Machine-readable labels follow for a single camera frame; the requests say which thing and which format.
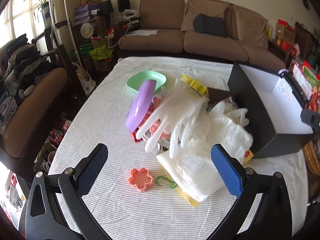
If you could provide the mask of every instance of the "blue gripper pad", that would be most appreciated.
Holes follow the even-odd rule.
[[[228,153],[223,153],[218,145],[213,145],[211,149],[211,160],[214,166],[216,166],[229,193],[239,198],[243,191],[242,180],[225,154]]]
[[[89,193],[107,159],[108,148],[101,144],[99,151],[77,179],[77,193],[80,197]]]

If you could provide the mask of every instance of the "green plate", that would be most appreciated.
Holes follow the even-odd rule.
[[[138,92],[141,85],[146,80],[149,80],[149,79],[157,81],[155,92],[157,92],[159,88],[161,88],[167,81],[167,78],[165,77],[165,75],[162,75],[156,71],[146,70],[146,71],[141,71],[135,74],[133,77],[129,78],[129,80],[127,81],[127,85],[132,90]]]

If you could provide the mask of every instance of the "throw pillow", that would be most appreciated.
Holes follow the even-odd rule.
[[[228,5],[210,0],[184,0],[184,15],[181,30],[194,31],[193,21],[199,14],[224,18]]]
[[[268,49],[266,25],[268,20],[260,14],[233,6],[236,13],[238,39]]]
[[[220,17],[211,17],[199,14],[193,21],[193,27],[196,33],[205,33],[220,37],[226,37],[226,28],[224,21]]]

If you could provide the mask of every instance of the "metal screw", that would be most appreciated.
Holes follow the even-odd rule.
[[[276,176],[277,176],[279,179],[281,179],[281,178],[282,178],[282,173],[276,172]]]
[[[249,175],[254,174],[254,170],[253,170],[252,168],[246,168],[246,169],[245,169],[245,172],[246,172],[247,174],[249,174]]]
[[[66,168],[65,170],[64,170],[64,173],[65,174],[71,174],[73,172],[73,168]]]
[[[43,175],[42,171],[37,172],[36,177],[40,178]]]

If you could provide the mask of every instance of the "purple plate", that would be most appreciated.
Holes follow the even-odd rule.
[[[146,80],[135,96],[125,121],[130,132],[134,132],[148,112],[156,89],[156,80]]]

